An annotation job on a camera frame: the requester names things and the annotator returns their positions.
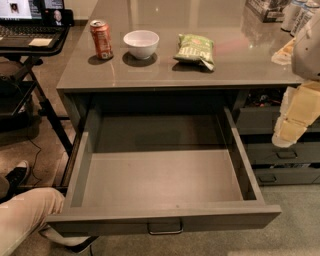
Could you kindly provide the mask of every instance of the chip bag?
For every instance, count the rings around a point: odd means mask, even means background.
[[[179,52],[173,57],[184,63],[196,63],[206,66],[210,71],[214,70],[212,58],[213,42],[203,36],[186,34],[179,35]]]

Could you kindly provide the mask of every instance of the khaki pants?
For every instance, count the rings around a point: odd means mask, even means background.
[[[53,188],[36,188],[0,204],[0,255],[10,255],[33,231],[51,241],[74,246],[88,237],[63,238],[44,222],[61,212],[64,196]]]

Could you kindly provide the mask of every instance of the desk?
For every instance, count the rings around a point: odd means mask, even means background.
[[[150,230],[157,227],[150,225],[175,224],[178,231],[182,224],[185,231],[267,225],[281,210],[264,203],[224,107],[237,109],[242,92],[251,88],[301,83],[290,67],[271,62],[273,53],[291,39],[280,24],[260,23],[244,0],[99,0],[92,19],[105,19],[111,26],[114,58],[96,59],[87,26],[58,84],[70,119],[83,137],[64,209],[47,221],[65,236],[154,233]],[[160,36],[150,62],[135,61],[127,53],[122,38],[135,29]],[[179,33],[214,41],[213,73],[173,60]],[[226,119],[214,115],[210,122],[206,115],[221,110]],[[228,135],[222,137],[227,138],[227,149],[235,146],[233,150],[220,151],[220,132],[231,134],[232,144]],[[223,166],[218,159],[227,152],[235,174],[228,173],[230,166],[222,172],[217,167]],[[239,152],[233,162],[233,153]],[[175,188],[194,190],[188,196]]]

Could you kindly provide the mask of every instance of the shoe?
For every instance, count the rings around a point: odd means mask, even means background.
[[[29,176],[30,167],[28,161],[21,161],[5,178],[9,181],[10,187],[6,197],[12,197],[20,184]]]
[[[91,236],[81,244],[75,246],[65,246],[65,248],[73,253],[81,253],[86,250],[97,238],[98,236]]]

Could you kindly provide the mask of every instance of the bowl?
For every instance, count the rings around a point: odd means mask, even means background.
[[[123,41],[129,52],[139,60],[148,59],[157,49],[159,36],[148,30],[135,30],[126,34]]]

